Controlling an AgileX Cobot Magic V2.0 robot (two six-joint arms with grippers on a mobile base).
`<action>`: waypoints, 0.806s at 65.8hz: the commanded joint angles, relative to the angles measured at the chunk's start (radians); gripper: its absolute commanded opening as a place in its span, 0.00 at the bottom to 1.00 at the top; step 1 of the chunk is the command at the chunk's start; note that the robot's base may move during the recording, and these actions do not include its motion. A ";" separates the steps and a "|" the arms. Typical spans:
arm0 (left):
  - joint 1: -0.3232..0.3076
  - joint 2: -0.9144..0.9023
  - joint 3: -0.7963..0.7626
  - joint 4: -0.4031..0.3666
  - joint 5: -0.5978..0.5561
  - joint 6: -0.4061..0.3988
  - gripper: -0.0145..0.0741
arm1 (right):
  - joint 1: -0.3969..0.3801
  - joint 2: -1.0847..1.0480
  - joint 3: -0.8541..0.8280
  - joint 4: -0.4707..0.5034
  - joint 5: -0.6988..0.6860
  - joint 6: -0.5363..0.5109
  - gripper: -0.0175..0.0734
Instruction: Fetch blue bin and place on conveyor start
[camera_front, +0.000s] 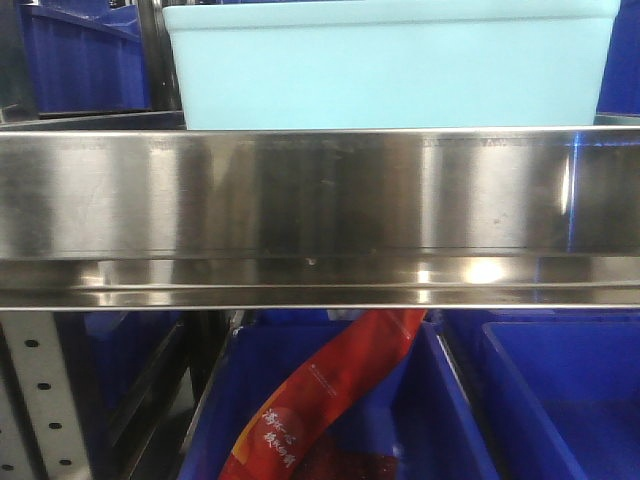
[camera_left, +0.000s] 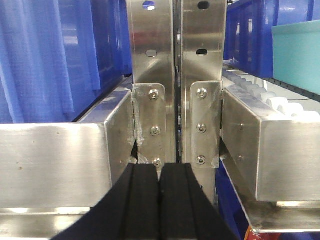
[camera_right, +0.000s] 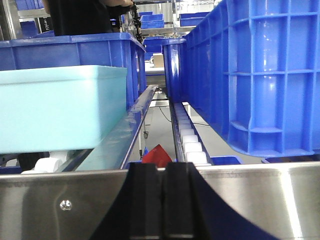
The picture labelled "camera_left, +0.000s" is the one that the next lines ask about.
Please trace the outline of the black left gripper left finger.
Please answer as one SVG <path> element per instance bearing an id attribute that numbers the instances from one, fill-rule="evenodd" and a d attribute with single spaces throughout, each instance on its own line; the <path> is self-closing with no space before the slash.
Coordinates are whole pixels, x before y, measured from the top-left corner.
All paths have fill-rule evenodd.
<path id="1" fill-rule="evenodd" d="M 56 240 L 157 240 L 159 183 L 152 164 L 130 163 L 117 183 Z"/>

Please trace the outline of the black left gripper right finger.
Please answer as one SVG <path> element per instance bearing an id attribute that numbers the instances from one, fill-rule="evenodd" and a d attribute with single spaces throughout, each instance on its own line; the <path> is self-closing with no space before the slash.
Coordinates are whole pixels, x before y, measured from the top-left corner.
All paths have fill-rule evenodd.
<path id="1" fill-rule="evenodd" d="M 168 163 L 160 176 L 162 240 L 236 240 L 200 187 L 189 163 Z"/>

